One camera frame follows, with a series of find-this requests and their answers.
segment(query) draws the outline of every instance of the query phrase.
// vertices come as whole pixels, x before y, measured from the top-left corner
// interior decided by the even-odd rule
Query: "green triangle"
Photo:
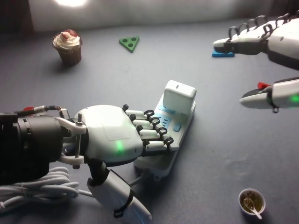
[[[121,38],[120,44],[128,49],[131,53],[135,50],[137,43],[139,42],[138,36],[132,36],[127,38]]]

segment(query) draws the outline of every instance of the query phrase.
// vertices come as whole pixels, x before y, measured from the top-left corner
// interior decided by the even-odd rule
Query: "gray tabletop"
[[[266,55],[211,58],[212,43],[243,21],[84,30],[82,61],[64,69],[54,33],[0,43],[0,111],[59,105],[74,115],[92,105],[154,109],[169,80],[197,89],[194,119],[168,178],[155,188],[135,186],[155,224],[282,224],[299,222],[298,110],[250,110],[239,98],[257,82],[298,76]],[[118,39],[140,36],[129,53]],[[59,162],[51,167],[64,166]],[[70,170],[85,185],[87,166]],[[132,163],[112,168],[136,177]],[[243,215],[238,195],[255,188],[266,199],[263,220]],[[51,206],[29,204],[0,217],[4,224],[117,223],[85,196]]]

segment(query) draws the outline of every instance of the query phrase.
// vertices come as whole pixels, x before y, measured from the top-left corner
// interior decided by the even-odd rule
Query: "gray wall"
[[[248,18],[269,14],[273,0],[85,1],[66,7],[55,0],[29,0],[35,31]]]

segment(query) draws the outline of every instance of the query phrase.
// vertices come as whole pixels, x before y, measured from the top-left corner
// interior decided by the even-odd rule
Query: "white cup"
[[[265,198],[263,197],[263,195],[259,192],[259,191],[257,191],[257,190],[254,190],[254,189],[250,189],[250,188],[248,188],[248,189],[245,189],[245,190],[243,190],[243,191],[241,191],[241,193],[239,194],[239,205],[240,205],[240,207],[241,207],[241,209],[242,209],[242,211],[243,212],[245,212],[246,214],[248,214],[248,215],[252,215],[252,216],[255,216],[255,214],[254,213],[250,213],[250,212],[247,212],[243,207],[242,207],[242,205],[241,205],[241,197],[242,197],[242,195],[247,195],[248,193],[255,193],[255,194],[257,194],[257,195],[259,195],[261,198],[262,198],[262,208],[259,210],[259,211],[257,211],[259,214],[261,214],[264,210],[265,210],[265,207],[266,207],[266,201],[265,201]]]

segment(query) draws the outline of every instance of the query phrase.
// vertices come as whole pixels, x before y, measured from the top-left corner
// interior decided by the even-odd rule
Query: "power strip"
[[[167,128],[168,133],[174,140],[173,144],[178,144],[181,147],[182,141],[194,116],[195,102],[192,105],[191,113],[185,115],[169,110],[163,106],[163,97],[164,95],[162,95],[155,109],[155,117],[159,117],[160,123]],[[169,174],[177,154],[178,150],[165,155],[138,157],[134,161],[134,166],[141,170],[149,169],[154,175],[155,181],[160,181],[162,177],[166,177]]]

